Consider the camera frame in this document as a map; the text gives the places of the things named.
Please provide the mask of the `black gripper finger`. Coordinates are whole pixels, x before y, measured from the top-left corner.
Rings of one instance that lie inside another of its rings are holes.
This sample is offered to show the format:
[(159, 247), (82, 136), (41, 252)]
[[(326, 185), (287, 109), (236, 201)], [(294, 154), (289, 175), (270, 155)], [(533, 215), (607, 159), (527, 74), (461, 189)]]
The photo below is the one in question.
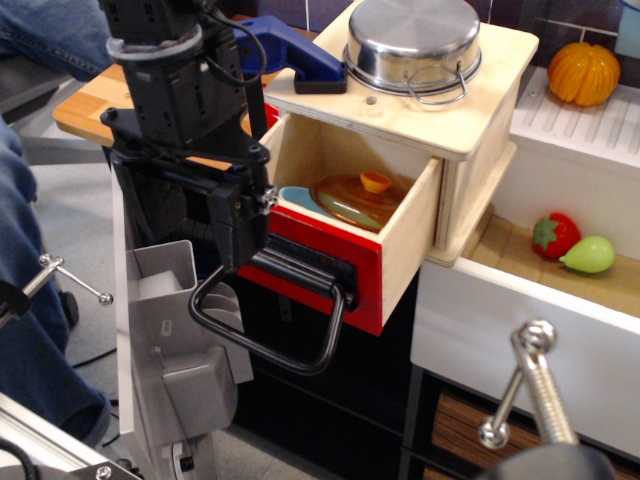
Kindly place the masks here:
[(264, 248), (270, 204), (252, 185), (219, 182), (212, 192), (212, 225), (226, 271), (237, 271)]

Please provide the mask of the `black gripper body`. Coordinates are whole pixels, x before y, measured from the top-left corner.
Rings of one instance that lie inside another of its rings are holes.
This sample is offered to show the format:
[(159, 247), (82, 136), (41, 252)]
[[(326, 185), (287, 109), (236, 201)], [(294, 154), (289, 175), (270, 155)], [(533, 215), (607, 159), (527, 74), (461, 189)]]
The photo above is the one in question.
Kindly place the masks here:
[(239, 109), (181, 147), (149, 139), (132, 109), (121, 113), (110, 107), (101, 115), (102, 123), (112, 130), (110, 162), (142, 244), (188, 239), (217, 250), (212, 192), (219, 182), (239, 183), (243, 188), (252, 185), (270, 201), (269, 152), (255, 138), (246, 151), (231, 148), (230, 157), (192, 155), (191, 148), (200, 142), (209, 144), (223, 134), (240, 134), (241, 128), (232, 123), (249, 112), (248, 108)]

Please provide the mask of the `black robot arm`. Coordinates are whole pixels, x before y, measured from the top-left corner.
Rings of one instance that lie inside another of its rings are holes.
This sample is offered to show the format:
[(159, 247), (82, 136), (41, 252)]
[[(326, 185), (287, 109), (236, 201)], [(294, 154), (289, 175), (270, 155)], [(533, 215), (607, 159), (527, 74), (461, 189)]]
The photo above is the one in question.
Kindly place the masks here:
[(208, 1), (106, 1), (107, 50), (133, 105), (101, 116), (140, 237), (186, 239), (224, 271), (265, 243), (275, 198), (268, 150), (242, 126), (249, 79), (236, 24)]

